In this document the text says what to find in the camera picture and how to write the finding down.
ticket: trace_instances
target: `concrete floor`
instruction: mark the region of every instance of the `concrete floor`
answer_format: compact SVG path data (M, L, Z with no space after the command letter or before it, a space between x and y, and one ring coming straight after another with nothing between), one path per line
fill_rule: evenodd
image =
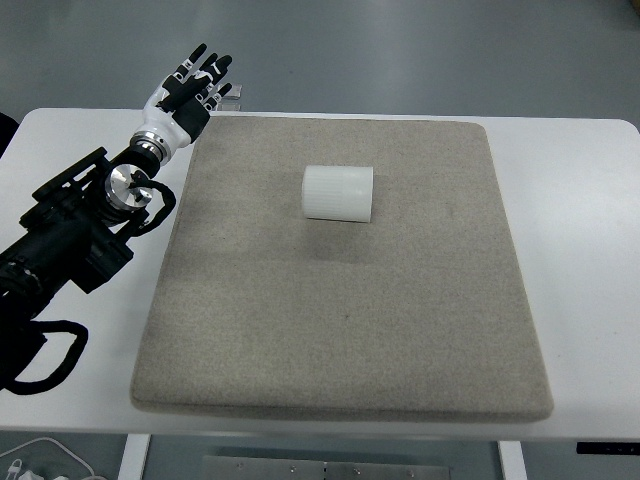
M141 108L201 42L234 57L227 79L243 85L244 111L621 118L640 127L640 17L628 0L5 1L0 111L21 121L40 107ZM0 443L22 436L3 433ZM79 442L98 459L110 445L102 471L115 475L123 437L92 438ZM199 445L191 451L206 450ZM531 478L638 471L636 457L587 461L567 444L524 451ZM149 468L159 472L156 457Z

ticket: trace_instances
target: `gray felt mat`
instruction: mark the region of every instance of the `gray felt mat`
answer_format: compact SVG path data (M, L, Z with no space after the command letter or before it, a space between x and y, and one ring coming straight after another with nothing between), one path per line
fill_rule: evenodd
M306 165L374 167L370 224L302 215ZM153 411L533 421L553 403L476 124L217 117L131 387Z

